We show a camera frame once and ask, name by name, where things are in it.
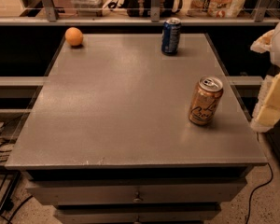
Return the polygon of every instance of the floor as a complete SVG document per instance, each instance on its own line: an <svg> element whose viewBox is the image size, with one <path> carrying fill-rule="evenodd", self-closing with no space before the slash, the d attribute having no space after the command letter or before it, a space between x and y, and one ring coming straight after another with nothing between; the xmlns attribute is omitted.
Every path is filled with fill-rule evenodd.
<svg viewBox="0 0 280 224"><path fill-rule="evenodd" d="M280 164L274 156L270 144L262 134L259 134L259 143L269 164L273 169L273 181L255 191L251 202L251 215L249 224L280 224ZM222 203L222 211L212 220L205 221L204 224L244 224L248 213L249 197L253 189L271 178L271 171L268 165L255 167L247 176L247 185L241 192L228 203ZM2 216L9 219L16 208L30 194L25 190L27 180L22 177L14 194L12 202L14 207L6 211ZM42 206L35 198L30 199L22 206L19 212L12 219L13 224L60 224L53 217L54 208L51 206ZM0 217L0 224L7 222Z"/></svg>

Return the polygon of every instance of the gray tabletop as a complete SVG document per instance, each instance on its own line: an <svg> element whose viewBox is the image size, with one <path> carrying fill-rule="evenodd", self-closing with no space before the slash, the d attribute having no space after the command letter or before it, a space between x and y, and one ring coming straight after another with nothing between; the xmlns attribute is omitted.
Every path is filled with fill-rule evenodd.
<svg viewBox="0 0 280 224"><path fill-rule="evenodd" d="M195 83L223 81L211 125L189 122ZM67 43L7 161L10 169L178 167L266 163L204 35L85 35Z"/></svg>

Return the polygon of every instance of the table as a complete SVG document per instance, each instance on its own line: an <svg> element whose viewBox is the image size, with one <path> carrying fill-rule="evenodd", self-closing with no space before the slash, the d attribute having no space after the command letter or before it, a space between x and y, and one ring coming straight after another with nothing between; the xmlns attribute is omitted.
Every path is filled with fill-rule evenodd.
<svg viewBox="0 0 280 224"><path fill-rule="evenodd" d="M205 127L188 119L203 76L224 86ZM212 218L266 163L205 35L166 56L161 34L117 34L62 44L6 167L62 223L177 223Z"/></svg>

